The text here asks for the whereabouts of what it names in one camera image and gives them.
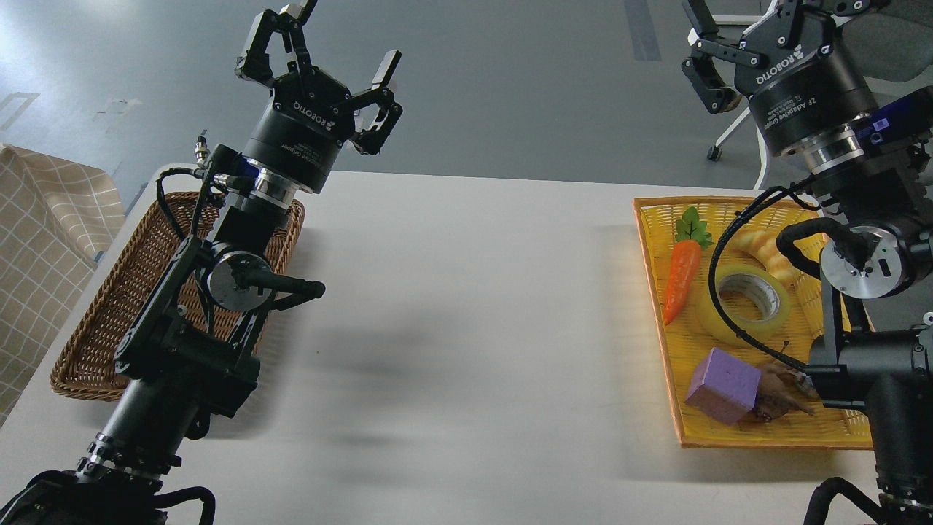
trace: purple foam cube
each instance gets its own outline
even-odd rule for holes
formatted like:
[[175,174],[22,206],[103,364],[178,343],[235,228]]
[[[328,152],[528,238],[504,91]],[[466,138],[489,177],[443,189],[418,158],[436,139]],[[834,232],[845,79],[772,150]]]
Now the purple foam cube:
[[713,348],[693,371],[687,404],[710,418],[733,425],[755,407],[760,380],[758,368]]

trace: white table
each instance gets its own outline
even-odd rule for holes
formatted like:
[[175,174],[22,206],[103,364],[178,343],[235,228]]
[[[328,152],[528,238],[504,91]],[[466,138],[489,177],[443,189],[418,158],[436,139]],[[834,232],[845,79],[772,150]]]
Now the white table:
[[[677,444],[631,201],[710,193],[742,194],[334,172],[300,196],[289,269],[327,294],[271,318],[259,389],[165,490],[212,489],[219,525],[800,523],[833,475],[874,497],[870,452]],[[4,501],[74,468],[112,410],[48,375],[116,257],[0,429]]]

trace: beige plaid fabric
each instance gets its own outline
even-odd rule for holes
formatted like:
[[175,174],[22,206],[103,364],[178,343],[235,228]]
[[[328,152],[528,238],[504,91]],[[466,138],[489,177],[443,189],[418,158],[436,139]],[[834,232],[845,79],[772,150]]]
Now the beige plaid fabric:
[[103,171],[0,144],[0,424],[122,224]]

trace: wicker basket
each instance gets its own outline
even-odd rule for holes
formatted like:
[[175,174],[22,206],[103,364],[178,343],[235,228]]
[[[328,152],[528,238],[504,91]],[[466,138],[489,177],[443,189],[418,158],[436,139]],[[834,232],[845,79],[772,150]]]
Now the wicker basket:
[[[677,438],[682,447],[803,447],[803,448],[854,448],[871,449],[868,419],[861,413],[850,410],[825,408],[819,402],[810,403],[816,415],[808,416],[800,411],[769,423],[747,420],[727,426],[709,418],[699,409],[686,405],[684,399],[697,364],[709,353],[710,348],[726,349],[739,359],[752,364],[770,358],[753,348],[732,348],[718,342],[707,334],[696,319],[695,301],[688,304],[680,316],[664,326],[661,298],[667,287],[670,271],[670,255],[674,244],[675,221],[690,206],[696,206],[700,217],[707,221],[708,231],[719,239],[723,230],[751,202],[748,198],[731,197],[679,197],[658,199],[635,199],[635,222],[641,240],[648,272],[648,284],[654,298],[654,311],[658,335],[661,339],[661,356],[667,380],[671,413],[674,418]],[[782,201],[759,213],[751,221],[751,227],[779,232],[785,226],[816,217],[790,200]],[[804,255],[817,259],[824,246],[820,236],[800,241],[797,246]],[[705,285],[708,262],[712,249],[704,253],[704,263],[694,279],[690,295],[696,297],[706,293]],[[727,249],[720,264],[747,263],[761,267],[751,256]],[[787,354],[806,362],[813,339],[823,332],[823,309],[820,283],[816,279],[801,275],[790,287],[791,312],[788,321],[778,333],[765,343],[780,349],[789,341]]]
[[[197,196],[196,192],[166,196],[180,224],[190,224]],[[206,206],[198,235],[207,235],[216,218],[217,209]],[[304,206],[293,201],[288,209],[287,229],[276,230],[266,249],[266,258],[275,273],[284,273],[288,267],[303,222]],[[78,399],[119,399],[128,379],[114,372],[117,344],[155,289],[179,244],[159,207],[150,206],[55,362],[50,378],[54,391]],[[188,319],[204,330],[204,315],[191,277],[182,287],[178,302],[188,309]],[[216,308],[215,334],[226,338],[238,317],[238,312]]]

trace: orange carrot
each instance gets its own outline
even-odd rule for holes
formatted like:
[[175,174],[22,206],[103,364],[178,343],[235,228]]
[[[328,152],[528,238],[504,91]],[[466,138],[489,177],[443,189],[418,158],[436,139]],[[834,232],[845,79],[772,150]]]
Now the orange carrot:
[[706,231],[706,222],[700,212],[691,206],[677,220],[674,249],[671,250],[671,274],[667,279],[664,296],[664,325],[677,317],[687,303],[690,282],[700,269],[703,250],[713,244],[713,235]]

